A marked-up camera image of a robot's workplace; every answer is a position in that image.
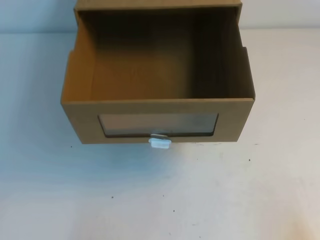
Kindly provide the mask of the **white drawer handle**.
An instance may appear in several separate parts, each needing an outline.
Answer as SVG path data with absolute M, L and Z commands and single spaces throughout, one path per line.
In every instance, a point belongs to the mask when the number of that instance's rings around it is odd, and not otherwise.
M 148 142 L 156 149 L 169 149 L 172 143 L 168 136 L 161 134 L 151 134 Z

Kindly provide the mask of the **brown shoebox drawer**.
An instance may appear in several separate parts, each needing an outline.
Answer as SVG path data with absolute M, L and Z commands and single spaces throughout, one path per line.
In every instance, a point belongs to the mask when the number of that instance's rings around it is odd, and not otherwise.
M 239 13 L 78 9 L 61 105 L 80 141 L 236 142 L 256 98 Z

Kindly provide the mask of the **upper brown shoebox shell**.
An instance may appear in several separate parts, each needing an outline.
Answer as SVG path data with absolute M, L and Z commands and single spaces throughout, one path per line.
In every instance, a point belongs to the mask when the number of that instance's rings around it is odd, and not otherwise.
M 242 45 L 238 21 L 241 14 L 242 3 L 240 0 L 78 0 L 74 7 L 74 15 L 78 24 L 78 31 L 73 54 L 90 53 L 95 51 L 94 37 L 86 29 L 84 18 L 81 14 L 90 11 L 157 11 L 176 9 L 209 9 L 230 8 L 235 32 L 238 40 L 234 45 L 228 43 L 223 49 L 227 49 L 233 56 L 242 54 L 247 49 Z

